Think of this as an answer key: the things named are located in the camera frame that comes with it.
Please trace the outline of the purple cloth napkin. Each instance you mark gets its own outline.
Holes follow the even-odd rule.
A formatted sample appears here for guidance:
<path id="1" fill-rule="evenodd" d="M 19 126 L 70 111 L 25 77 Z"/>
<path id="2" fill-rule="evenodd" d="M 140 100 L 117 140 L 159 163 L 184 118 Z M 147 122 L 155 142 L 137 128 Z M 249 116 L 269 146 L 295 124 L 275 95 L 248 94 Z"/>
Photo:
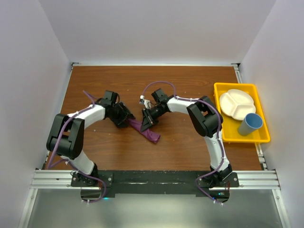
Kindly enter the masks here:
<path id="1" fill-rule="evenodd" d="M 142 123 L 140 121 L 138 121 L 137 119 L 129 118 L 127 120 L 127 122 L 132 128 L 134 128 L 138 133 L 143 135 L 150 142 L 157 143 L 160 140 L 161 136 L 158 133 L 151 131 L 150 129 L 147 129 L 147 130 L 144 130 L 143 132 L 141 132 Z"/>

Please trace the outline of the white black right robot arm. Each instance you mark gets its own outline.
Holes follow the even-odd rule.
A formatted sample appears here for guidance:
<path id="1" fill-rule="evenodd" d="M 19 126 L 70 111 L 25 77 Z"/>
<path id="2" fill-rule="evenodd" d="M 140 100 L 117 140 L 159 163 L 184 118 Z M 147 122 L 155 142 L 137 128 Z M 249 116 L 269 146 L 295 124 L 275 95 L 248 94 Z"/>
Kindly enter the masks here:
<path id="1" fill-rule="evenodd" d="M 162 89 L 154 91 L 152 97 L 156 102 L 154 107 L 148 106 L 143 95 L 140 97 L 140 103 L 145 105 L 140 131 L 155 126 L 159 122 L 158 118 L 165 113 L 189 115 L 196 132 L 204 138 L 209 151 L 211 172 L 205 177 L 211 178 L 213 184 L 218 187 L 227 183 L 232 166 L 226 157 L 222 140 L 223 118 L 211 100 L 207 96 L 196 99 L 168 96 Z"/>

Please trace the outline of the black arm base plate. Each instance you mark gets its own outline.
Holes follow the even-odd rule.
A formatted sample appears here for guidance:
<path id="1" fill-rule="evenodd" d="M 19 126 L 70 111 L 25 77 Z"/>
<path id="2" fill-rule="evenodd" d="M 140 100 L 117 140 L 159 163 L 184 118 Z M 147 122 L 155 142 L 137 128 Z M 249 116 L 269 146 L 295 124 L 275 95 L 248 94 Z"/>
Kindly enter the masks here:
<path id="1" fill-rule="evenodd" d="M 72 187 L 81 189 L 83 200 L 99 197 L 114 198 L 118 194 L 163 194 L 211 196 L 213 200 L 226 202 L 230 190 L 239 187 L 238 175 L 232 172 L 224 181 L 216 182 L 205 177 L 206 171 L 102 171 L 98 175 L 102 186 L 88 186 L 71 172 Z"/>

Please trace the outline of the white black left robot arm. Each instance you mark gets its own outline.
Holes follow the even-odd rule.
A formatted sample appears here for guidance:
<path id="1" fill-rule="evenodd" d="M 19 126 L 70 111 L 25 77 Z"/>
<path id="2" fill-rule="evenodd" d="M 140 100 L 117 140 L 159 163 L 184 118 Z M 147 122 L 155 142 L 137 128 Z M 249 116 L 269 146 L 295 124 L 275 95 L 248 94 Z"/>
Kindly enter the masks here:
<path id="1" fill-rule="evenodd" d="M 46 148 L 52 152 L 47 169 L 55 166 L 53 159 L 56 155 L 70 163 L 76 170 L 76 178 L 87 186 L 102 186 L 98 176 L 97 165 L 91 161 L 83 150 L 85 129 L 92 124 L 110 119 L 117 128 L 128 126 L 128 120 L 135 116 L 128 107 L 120 101 L 116 92 L 105 91 L 101 98 L 95 98 L 85 93 L 91 104 L 71 114 L 57 114 L 54 118 Z"/>

